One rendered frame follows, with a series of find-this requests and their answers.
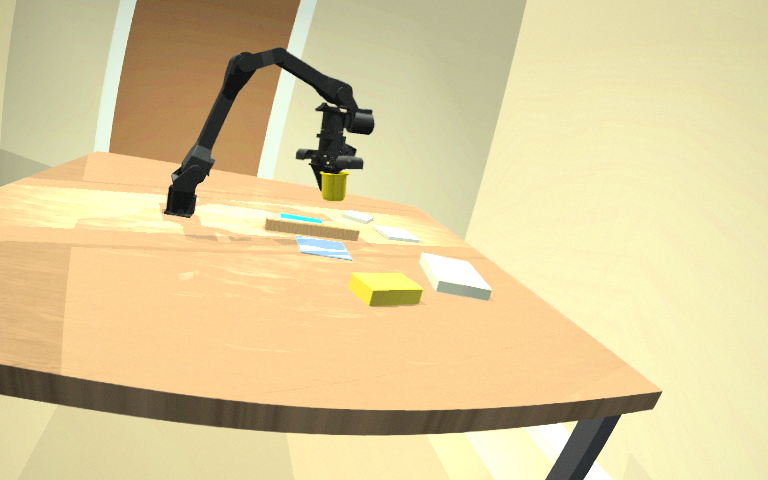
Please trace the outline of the light wooden long bar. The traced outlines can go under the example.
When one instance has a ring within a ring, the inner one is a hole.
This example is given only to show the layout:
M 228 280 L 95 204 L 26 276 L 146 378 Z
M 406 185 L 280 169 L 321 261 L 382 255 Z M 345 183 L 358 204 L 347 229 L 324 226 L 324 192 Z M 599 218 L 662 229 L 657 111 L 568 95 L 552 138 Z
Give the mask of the light wooden long bar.
M 358 241 L 360 230 L 353 227 L 330 225 L 295 219 L 266 217 L 266 230 Z

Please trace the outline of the yellow cup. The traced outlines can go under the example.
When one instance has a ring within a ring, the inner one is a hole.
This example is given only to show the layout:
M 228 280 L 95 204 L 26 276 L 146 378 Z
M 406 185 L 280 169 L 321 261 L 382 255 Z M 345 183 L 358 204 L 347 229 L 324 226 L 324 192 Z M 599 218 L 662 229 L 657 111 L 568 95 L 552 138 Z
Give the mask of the yellow cup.
M 346 176 L 348 172 L 341 171 L 339 174 L 322 174 L 322 198 L 327 201 L 343 201 L 346 191 Z

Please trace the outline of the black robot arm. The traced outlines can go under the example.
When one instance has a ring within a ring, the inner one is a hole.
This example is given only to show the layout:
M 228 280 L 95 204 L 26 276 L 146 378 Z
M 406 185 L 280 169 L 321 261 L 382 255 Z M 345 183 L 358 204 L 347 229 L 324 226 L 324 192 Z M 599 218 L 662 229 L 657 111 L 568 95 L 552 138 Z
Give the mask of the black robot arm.
M 317 111 L 323 112 L 322 130 L 369 135 L 374 128 L 372 109 L 359 109 L 351 85 L 317 71 L 283 47 L 259 53 L 235 54 L 225 71 L 224 83 L 213 104 L 203 129 L 181 166 L 171 173 L 166 210 L 164 214 L 191 218 L 196 210 L 198 184 L 210 177 L 215 162 L 211 156 L 218 133 L 238 94 L 257 69 L 276 64 L 300 80 L 308 83 L 323 97 Z M 331 107 L 327 102 L 334 104 Z M 336 107 L 337 106 L 337 107 Z M 341 109 L 347 112 L 341 112 Z

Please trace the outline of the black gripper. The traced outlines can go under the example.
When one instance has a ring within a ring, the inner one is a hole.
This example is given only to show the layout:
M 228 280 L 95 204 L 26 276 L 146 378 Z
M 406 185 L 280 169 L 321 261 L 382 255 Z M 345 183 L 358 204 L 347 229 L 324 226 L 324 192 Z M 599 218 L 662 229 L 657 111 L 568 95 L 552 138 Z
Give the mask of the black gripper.
M 322 192 L 322 174 L 339 174 L 343 169 L 363 169 L 361 157 L 341 156 L 342 141 L 346 141 L 343 132 L 320 130 L 318 150 L 299 148 L 296 151 L 297 160 L 311 159 L 309 165 L 315 173 L 315 178 Z M 326 156 L 326 157 L 325 157 Z M 327 164 L 329 162 L 329 164 Z

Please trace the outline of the yellow rectangular block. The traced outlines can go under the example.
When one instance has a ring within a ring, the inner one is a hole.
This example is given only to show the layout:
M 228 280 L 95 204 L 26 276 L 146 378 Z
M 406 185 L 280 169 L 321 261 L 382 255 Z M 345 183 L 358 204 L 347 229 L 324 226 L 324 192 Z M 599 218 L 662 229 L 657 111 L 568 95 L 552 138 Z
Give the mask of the yellow rectangular block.
M 402 274 L 351 273 L 348 286 L 368 306 L 420 304 L 423 288 Z

